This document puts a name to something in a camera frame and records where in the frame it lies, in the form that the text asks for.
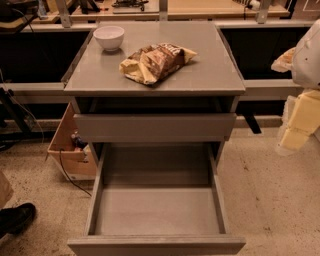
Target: chip bag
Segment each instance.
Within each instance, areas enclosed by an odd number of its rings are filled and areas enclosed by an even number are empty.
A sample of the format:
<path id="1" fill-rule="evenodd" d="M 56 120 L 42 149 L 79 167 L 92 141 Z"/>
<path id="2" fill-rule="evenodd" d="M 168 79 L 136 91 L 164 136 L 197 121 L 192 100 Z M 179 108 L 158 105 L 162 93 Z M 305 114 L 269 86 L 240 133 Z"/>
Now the chip bag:
<path id="1" fill-rule="evenodd" d="M 186 65 L 197 53 L 169 43 L 143 47 L 122 61 L 120 73 L 151 86 Z"/>

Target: white bowl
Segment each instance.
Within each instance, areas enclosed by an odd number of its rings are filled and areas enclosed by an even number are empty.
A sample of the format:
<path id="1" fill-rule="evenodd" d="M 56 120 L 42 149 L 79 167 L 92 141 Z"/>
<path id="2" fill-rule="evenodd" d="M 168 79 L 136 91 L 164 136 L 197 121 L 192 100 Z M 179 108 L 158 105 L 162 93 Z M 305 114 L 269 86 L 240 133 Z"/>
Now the white bowl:
<path id="1" fill-rule="evenodd" d="M 117 26 L 104 26 L 97 28 L 93 36 L 104 50 L 115 51 L 123 42 L 124 29 Z"/>

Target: gray drawer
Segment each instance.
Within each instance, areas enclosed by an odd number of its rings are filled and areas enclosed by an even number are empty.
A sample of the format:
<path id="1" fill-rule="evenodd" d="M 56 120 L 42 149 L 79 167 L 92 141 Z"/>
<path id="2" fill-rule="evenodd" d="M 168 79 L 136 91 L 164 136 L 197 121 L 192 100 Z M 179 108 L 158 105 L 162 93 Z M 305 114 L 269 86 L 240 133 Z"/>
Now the gray drawer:
<path id="1" fill-rule="evenodd" d="M 105 144 L 103 154 L 84 236 L 68 241 L 78 256 L 236 254 L 244 246 L 229 233 L 210 144 Z"/>
<path id="2" fill-rule="evenodd" d="M 228 139 L 236 115 L 76 114 L 74 119 L 90 142 L 200 142 Z"/>

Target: cardboard box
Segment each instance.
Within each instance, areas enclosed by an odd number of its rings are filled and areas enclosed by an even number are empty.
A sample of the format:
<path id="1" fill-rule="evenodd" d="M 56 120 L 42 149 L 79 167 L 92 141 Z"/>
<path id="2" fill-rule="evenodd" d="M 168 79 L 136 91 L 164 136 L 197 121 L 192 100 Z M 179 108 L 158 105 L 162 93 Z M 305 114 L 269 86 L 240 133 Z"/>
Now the cardboard box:
<path id="1" fill-rule="evenodd" d="M 69 103 L 50 143 L 48 154 L 53 157 L 65 177 L 63 169 L 72 180 L 93 180 L 97 165 L 89 147 L 85 151 L 77 151 L 71 139 L 71 135 L 78 129 L 73 115 L 74 110 Z"/>

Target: shoe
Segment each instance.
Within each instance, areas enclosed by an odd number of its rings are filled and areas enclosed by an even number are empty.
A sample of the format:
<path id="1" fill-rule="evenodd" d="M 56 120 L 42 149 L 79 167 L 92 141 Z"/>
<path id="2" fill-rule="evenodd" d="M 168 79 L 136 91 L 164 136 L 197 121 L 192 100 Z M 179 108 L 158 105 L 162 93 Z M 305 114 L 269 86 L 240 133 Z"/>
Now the shoe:
<path id="1" fill-rule="evenodd" d="M 7 233 L 20 234 L 32 223 L 35 215 L 36 207 L 32 203 L 0 210 L 0 238 Z"/>

